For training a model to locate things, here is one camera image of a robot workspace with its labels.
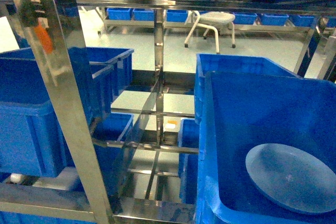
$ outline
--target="blue plastic bin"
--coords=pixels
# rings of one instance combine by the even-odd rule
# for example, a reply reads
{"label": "blue plastic bin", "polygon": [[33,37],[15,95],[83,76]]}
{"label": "blue plastic bin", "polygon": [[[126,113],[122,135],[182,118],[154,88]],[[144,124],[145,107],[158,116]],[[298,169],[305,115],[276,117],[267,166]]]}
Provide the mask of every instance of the blue plastic bin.
{"label": "blue plastic bin", "polygon": [[[132,82],[132,53],[134,49],[87,47],[86,50],[91,65],[101,63],[113,65],[114,70],[111,71],[110,77],[113,84],[112,101],[114,101]],[[35,59],[31,48],[5,52],[0,54],[0,58]]]}
{"label": "blue plastic bin", "polygon": [[261,14],[260,21],[265,26],[284,26],[289,16],[287,14]]}
{"label": "blue plastic bin", "polygon": [[336,211],[304,215],[274,204],[259,192],[245,167],[250,149],[279,143],[310,153],[336,172],[336,104],[330,102],[336,85],[217,72],[207,74],[206,88],[198,223],[336,223]]}
{"label": "blue plastic bin", "polygon": [[80,220],[67,220],[37,215],[16,214],[14,212],[0,212],[0,224],[94,224]]}
{"label": "blue plastic bin", "polygon": [[258,17],[256,13],[233,13],[236,18],[233,21],[236,25],[253,25]]}
{"label": "blue plastic bin", "polygon": [[209,71],[256,73],[270,76],[299,77],[275,62],[262,57],[197,54],[196,79],[194,87],[195,121],[202,120],[202,102],[204,94],[205,75]]}
{"label": "blue plastic bin", "polygon": [[0,59],[0,77],[0,172],[56,177],[64,137],[37,63]]}
{"label": "blue plastic bin", "polygon": [[314,21],[314,16],[290,15],[289,19],[295,26],[310,27]]}
{"label": "blue plastic bin", "polygon": [[168,10],[167,21],[168,22],[185,22],[188,17],[186,10]]}
{"label": "blue plastic bin", "polygon": [[[193,119],[183,119],[178,132],[179,147],[198,148],[200,127]],[[195,204],[197,195],[198,155],[180,154],[178,171],[181,178],[180,198],[182,203]]]}
{"label": "blue plastic bin", "polygon": [[134,20],[154,21],[154,11],[150,9],[134,9]]}
{"label": "blue plastic bin", "polygon": [[88,47],[88,56],[91,64],[106,63],[113,65],[114,74],[111,75],[114,83],[113,100],[132,82],[132,53],[133,49]]}
{"label": "blue plastic bin", "polygon": [[107,8],[109,19],[111,20],[131,20],[131,8]]}
{"label": "blue plastic bin", "polygon": [[95,84],[95,93],[99,103],[100,114],[105,116],[111,113],[111,103],[114,101],[114,76],[115,70],[113,65],[90,65],[92,71],[92,77]]}
{"label": "blue plastic bin", "polygon": [[[132,130],[133,118],[133,114],[111,113],[102,123],[97,125],[93,137],[103,141],[124,142]],[[116,164],[116,162],[124,162],[124,159],[120,157],[123,155],[124,149],[96,145],[95,149],[108,195],[114,195],[118,189],[115,169],[123,166],[122,163]]]}
{"label": "blue plastic bin", "polygon": [[336,17],[329,17],[327,27],[330,28],[336,27]]}
{"label": "blue plastic bin", "polygon": [[[179,147],[198,148],[200,138],[200,127],[194,119],[183,119],[177,136]],[[183,171],[184,157],[189,154],[179,154],[178,171],[181,176]]]}

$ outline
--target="metal shelf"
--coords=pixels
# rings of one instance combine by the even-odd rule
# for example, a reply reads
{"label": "metal shelf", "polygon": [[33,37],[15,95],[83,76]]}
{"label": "metal shelf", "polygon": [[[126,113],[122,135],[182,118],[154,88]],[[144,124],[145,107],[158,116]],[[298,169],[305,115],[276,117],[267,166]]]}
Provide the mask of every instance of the metal shelf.
{"label": "metal shelf", "polygon": [[[316,19],[310,28],[297,28],[286,26],[238,26],[238,30],[274,31],[274,32],[306,32],[307,37],[300,54],[295,72],[304,76],[310,61],[316,50],[325,24],[321,22],[321,15],[336,15],[336,6],[330,4],[334,0],[282,0],[282,1],[257,1],[257,0],[0,0],[1,4],[12,4],[14,1],[17,14],[12,15],[13,22],[20,20],[24,36],[31,45],[44,83],[48,90],[51,102],[54,106],[59,123],[63,130],[73,160],[83,187],[84,193],[43,189],[36,187],[0,184],[0,211],[12,211],[23,214],[50,216],[56,218],[76,219],[108,223],[192,223],[195,206],[178,204],[173,202],[154,201],[146,199],[133,199],[108,196],[102,179],[99,164],[96,158],[93,143],[108,146],[122,147],[126,154],[139,148],[155,151],[155,161],[150,170],[150,182],[146,192],[146,198],[152,187],[154,176],[176,176],[174,173],[156,171],[159,152],[197,153],[191,148],[178,148],[164,145],[165,133],[163,132],[163,117],[171,116],[163,111],[163,92],[165,84],[173,74],[163,72],[163,31],[164,28],[184,27],[184,24],[164,22],[165,9],[188,10],[226,10],[259,13],[287,13],[287,14],[311,14]],[[155,45],[155,81],[151,87],[151,93],[142,110],[131,111],[140,114],[136,130],[133,130],[125,143],[120,146],[115,142],[102,142],[91,138],[90,132],[94,124],[87,125],[78,92],[75,75],[72,68],[74,55],[72,47],[84,48],[80,19],[77,6],[121,6],[132,8],[155,9],[155,21],[149,23],[137,23],[133,25],[148,26],[154,28]],[[65,10],[76,10],[76,15],[68,15]],[[52,45],[40,41],[37,36],[38,21],[47,28],[47,33]],[[107,22],[109,26],[126,25],[126,23]],[[145,133],[144,129],[149,115],[156,116],[156,132],[151,144],[139,144]],[[148,173],[130,169],[131,173]],[[119,180],[123,173],[117,173]]]}

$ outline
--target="round plastic lid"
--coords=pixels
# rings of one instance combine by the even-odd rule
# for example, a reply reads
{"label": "round plastic lid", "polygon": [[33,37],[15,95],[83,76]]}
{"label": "round plastic lid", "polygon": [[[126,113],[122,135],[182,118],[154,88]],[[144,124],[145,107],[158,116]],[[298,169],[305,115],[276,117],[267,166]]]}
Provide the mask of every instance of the round plastic lid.
{"label": "round plastic lid", "polygon": [[271,201],[301,214],[336,209],[336,175],[322,161],[284,144],[261,144],[245,159],[256,187]]}

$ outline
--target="stool seat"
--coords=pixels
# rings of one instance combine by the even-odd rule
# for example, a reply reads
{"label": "stool seat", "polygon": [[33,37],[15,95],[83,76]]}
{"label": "stool seat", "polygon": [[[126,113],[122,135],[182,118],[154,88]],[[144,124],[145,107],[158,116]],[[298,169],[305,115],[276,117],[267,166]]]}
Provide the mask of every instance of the stool seat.
{"label": "stool seat", "polygon": [[234,20],[235,15],[231,13],[209,12],[201,14],[199,22],[206,24],[226,25]]}

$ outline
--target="floor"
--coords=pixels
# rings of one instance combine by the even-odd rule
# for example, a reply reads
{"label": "floor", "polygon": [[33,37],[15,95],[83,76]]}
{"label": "floor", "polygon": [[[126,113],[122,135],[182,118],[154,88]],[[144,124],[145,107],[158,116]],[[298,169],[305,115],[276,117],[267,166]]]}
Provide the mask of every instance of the floor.
{"label": "floor", "polygon": [[[134,48],[133,69],[154,70],[154,37],[151,28],[115,28],[110,34],[102,33],[98,36],[97,31],[102,29],[102,21],[95,11],[80,11],[83,32],[87,46],[90,47],[122,47]],[[6,18],[0,18],[0,52],[18,49],[15,38],[11,32]],[[196,54],[200,52],[215,53],[214,38],[204,40],[197,32],[189,42],[189,48],[184,47],[184,39],[187,35],[185,29],[166,29],[164,35],[164,71],[194,73],[196,68]],[[295,67],[298,56],[303,46],[304,36],[301,34],[249,34],[242,33],[236,37],[236,48],[230,46],[229,37],[219,39],[221,53],[227,55],[262,56],[267,57],[283,67],[292,70]],[[311,66],[307,72],[307,78],[316,78],[324,61],[323,54],[318,48]],[[148,93],[125,91],[113,103],[113,108],[141,109],[146,101]],[[194,113],[192,95],[165,94],[164,111]],[[168,122],[176,121],[176,127]],[[168,131],[177,132],[181,118],[165,118],[164,126]],[[151,117],[146,129],[156,130],[155,117]],[[137,150],[131,168],[150,170],[155,152]],[[163,172],[177,173],[179,161],[178,154],[161,153],[158,170]],[[134,174],[132,183],[129,184],[127,196],[144,198],[149,175]],[[157,177],[155,177],[151,199],[155,198],[157,190]],[[179,178],[169,178],[164,183],[162,200],[179,202]]]}

